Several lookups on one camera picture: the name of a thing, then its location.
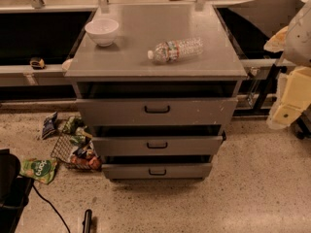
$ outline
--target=drawer handle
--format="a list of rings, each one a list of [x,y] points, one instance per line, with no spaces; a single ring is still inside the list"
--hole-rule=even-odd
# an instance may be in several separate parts
[[[151,176],[165,176],[166,175],[166,169],[164,169],[162,173],[160,172],[155,173],[151,169],[149,169],[148,171],[149,171],[149,175]]]
[[[147,143],[147,148],[151,149],[151,150],[153,150],[153,149],[166,149],[167,147],[168,147],[167,143],[163,143],[162,145]]]
[[[148,108],[147,106],[145,106],[145,113],[149,113],[149,114],[165,114],[165,113],[169,113],[170,110],[171,108],[169,105],[163,109],[152,109],[152,108]]]

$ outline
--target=white bottle cap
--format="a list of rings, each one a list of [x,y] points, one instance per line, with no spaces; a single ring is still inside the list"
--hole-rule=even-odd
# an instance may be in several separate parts
[[[148,51],[148,58],[154,59],[154,52],[153,51],[151,51],[151,50]]]

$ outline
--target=white bowl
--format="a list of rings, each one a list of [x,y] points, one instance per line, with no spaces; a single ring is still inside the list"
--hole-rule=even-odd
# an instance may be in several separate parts
[[[89,38],[101,47],[113,44],[117,38],[118,29],[118,22],[108,18],[94,19],[85,27]]]

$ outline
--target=clear bottle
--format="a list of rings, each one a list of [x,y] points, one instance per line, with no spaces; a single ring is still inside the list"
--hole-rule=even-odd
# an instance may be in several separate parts
[[[203,53],[203,42],[200,37],[160,43],[154,50],[148,51],[148,58],[160,63],[174,62]]]

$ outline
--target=floor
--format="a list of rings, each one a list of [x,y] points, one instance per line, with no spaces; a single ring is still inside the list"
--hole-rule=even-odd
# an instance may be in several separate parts
[[[50,158],[57,136],[41,139],[46,116],[78,115],[74,103],[3,104],[0,147],[20,160]],[[83,232],[92,209],[94,233],[121,232],[310,232],[310,140],[294,128],[274,131],[265,118],[236,117],[227,140],[201,180],[110,182],[100,172],[60,166],[50,184],[35,182],[67,222]],[[50,205],[31,191],[17,233],[67,232]]]

